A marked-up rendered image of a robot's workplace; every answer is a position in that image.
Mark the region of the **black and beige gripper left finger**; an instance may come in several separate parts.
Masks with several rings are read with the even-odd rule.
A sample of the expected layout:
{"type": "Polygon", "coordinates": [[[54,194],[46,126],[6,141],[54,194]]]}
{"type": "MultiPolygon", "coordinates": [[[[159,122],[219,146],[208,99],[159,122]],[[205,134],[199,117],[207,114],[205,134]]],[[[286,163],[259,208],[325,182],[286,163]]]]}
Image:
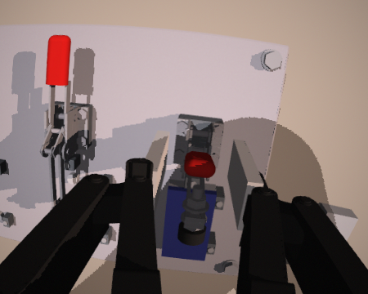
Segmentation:
{"type": "Polygon", "coordinates": [[[168,139],[169,131],[157,131],[146,158],[127,160],[123,183],[85,176],[0,264],[0,294],[70,294],[115,223],[119,237],[111,294],[162,294],[155,211],[168,139]]]}

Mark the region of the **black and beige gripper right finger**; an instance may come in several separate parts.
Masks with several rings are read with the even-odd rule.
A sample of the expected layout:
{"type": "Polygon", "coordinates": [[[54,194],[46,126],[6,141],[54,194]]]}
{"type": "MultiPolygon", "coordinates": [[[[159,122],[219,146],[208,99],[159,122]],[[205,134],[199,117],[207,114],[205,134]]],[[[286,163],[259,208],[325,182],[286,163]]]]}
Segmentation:
{"type": "Polygon", "coordinates": [[[243,230],[236,294],[296,294],[286,259],[303,294],[368,294],[368,269],[330,218],[309,197],[279,200],[245,140],[233,140],[227,179],[243,230]]]}

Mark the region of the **blue rectangular plate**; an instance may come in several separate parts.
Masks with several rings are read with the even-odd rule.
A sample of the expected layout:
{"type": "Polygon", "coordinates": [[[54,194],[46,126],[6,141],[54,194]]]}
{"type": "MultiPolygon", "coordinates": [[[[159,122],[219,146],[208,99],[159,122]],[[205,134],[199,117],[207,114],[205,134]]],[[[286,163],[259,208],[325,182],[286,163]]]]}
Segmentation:
{"type": "Polygon", "coordinates": [[[217,197],[216,185],[204,183],[204,191],[206,202],[209,203],[209,210],[205,213],[207,216],[205,239],[200,245],[189,246],[181,243],[177,238],[178,227],[182,221],[181,214],[185,211],[182,208],[182,201],[186,199],[184,180],[169,180],[161,256],[205,261],[217,197]]]}

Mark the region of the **light grey fixture plate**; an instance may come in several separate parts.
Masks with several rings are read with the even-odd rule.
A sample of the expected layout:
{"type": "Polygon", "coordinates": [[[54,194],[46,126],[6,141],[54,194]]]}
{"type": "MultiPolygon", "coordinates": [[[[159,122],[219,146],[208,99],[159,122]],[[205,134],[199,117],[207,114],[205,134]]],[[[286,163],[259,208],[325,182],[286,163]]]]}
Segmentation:
{"type": "Polygon", "coordinates": [[[159,269],[225,274],[222,264],[240,263],[240,237],[227,179],[233,140],[245,140],[266,180],[285,82],[289,47],[212,33],[106,24],[0,25],[0,211],[13,213],[0,236],[21,242],[52,209],[44,142],[47,44],[70,37],[70,102],[92,105],[92,144],[78,149],[80,165],[65,170],[65,194],[91,174],[125,182],[126,162],[146,158],[156,132],[170,131],[164,182],[155,211],[159,269]],[[275,71],[262,66],[265,50],[282,55],[275,71]],[[181,178],[173,163],[177,118],[189,114],[224,123],[218,168],[204,183],[222,186],[223,210],[214,209],[214,255],[205,261],[161,256],[169,180],[181,178]],[[79,175],[74,184],[71,172],[79,175]]]}

